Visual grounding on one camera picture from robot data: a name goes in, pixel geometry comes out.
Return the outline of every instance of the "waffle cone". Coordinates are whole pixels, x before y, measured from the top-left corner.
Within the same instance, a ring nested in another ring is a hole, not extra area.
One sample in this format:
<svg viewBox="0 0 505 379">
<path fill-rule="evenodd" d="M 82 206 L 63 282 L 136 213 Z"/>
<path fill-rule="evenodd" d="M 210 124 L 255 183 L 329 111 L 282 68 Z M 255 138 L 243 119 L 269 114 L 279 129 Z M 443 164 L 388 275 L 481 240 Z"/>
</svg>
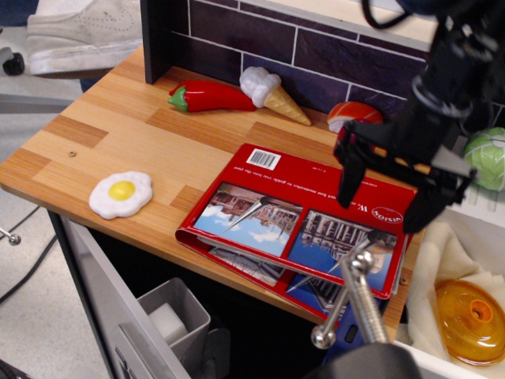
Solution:
<svg viewBox="0 0 505 379">
<path fill-rule="evenodd" d="M 301 108 L 294 102 L 291 96 L 282 87 L 277 87 L 268 95 L 265 100 L 265 107 L 274 112 L 282 114 L 287 118 L 300 122 L 303 125 L 310 126 L 312 123 Z"/>
</svg>

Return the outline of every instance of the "wood grain surface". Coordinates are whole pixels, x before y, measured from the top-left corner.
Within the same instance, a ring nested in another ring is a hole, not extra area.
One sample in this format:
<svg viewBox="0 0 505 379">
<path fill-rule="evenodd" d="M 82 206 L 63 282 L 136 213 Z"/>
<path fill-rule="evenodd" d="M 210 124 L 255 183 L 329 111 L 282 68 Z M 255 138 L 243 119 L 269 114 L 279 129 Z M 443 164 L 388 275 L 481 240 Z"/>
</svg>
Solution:
<svg viewBox="0 0 505 379">
<path fill-rule="evenodd" d="M 2 188 L 320 323 L 312 314 L 181 246 L 174 232 L 244 142 L 337 167 L 332 155 L 337 136 L 327 130 L 327 116 L 306 110 L 313 126 L 303 126 L 268 109 L 181 113 L 166 101 L 168 92 L 185 79 L 205 78 L 172 68 L 155 84 L 146 84 L 139 48 L 0 165 Z M 134 216 L 104 220 L 89 208 L 89 195 L 100 180 L 123 171 L 151 175 L 154 197 Z M 414 236 L 402 269 L 402 285 L 384 315 L 391 337 L 402 314 L 420 242 L 421 234 Z"/>
</svg>

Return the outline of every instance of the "metal rod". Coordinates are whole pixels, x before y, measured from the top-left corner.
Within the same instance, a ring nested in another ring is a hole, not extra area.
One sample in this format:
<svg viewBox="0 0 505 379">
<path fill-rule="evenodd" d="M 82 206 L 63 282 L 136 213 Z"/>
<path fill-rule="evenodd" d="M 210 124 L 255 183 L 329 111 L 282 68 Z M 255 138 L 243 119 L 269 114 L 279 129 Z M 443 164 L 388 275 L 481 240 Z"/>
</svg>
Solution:
<svg viewBox="0 0 505 379">
<path fill-rule="evenodd" d="M 347 297 L 347 288 L 343 287 L 339 292 L 339 296 L 331 308 L 328 318 L 322 325 L 317 325 L 312 330 L 312 344 L 321 350 L 327 350 L 335 343 L 337 336 L 335 335 L 335 322 L 339 318 L 342 308 L 349 302 Z"/>
<path fill-rule="evenodd" d="M 342 275 L 349 290 L 350 303 L 366 343 L 389 343 L 377 303 L 366 281 L 373 267 L 372 254 L 365 250 L 344 258 Z"/>
</svg>

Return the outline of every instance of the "toy fried egg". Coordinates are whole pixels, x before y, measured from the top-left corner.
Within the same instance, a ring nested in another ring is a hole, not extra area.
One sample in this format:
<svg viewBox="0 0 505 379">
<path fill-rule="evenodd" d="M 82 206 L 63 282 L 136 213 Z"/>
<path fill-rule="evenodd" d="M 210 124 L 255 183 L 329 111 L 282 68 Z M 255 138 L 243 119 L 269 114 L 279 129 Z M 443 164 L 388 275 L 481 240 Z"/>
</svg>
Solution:
<svg viewBox="0 0 505 379">
<path fill-rule="evenodd" d="M 137 171 L 113 174 L 96 185 L 89 197 L 93 212 L 104 219 L 128 217 L 152 198 L 151 177 Z"/>
</svg>

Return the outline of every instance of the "metal clamp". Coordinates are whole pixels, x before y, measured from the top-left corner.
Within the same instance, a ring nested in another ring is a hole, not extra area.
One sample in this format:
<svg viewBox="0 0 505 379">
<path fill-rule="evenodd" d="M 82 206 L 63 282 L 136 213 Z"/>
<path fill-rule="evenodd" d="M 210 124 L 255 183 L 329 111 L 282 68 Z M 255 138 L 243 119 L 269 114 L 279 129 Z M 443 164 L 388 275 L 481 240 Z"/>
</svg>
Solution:
<svg viewBox="0 0 505 379">
<path fill-rule="evenodd" d="M 369 250 L 376 243 L 373 232 L 370 232 L 343 258 L 341 270 L 344 288 L 324 324 L 312 330 L 312 343 L 319 349 L 328 349 L 335 342 L 335 322 L 348 300 L 353 306 L 365 342 L 389 343 L 382 317 L 366 281 L 366 276 L 373 268 L 373 256 Z"/>
</svg>

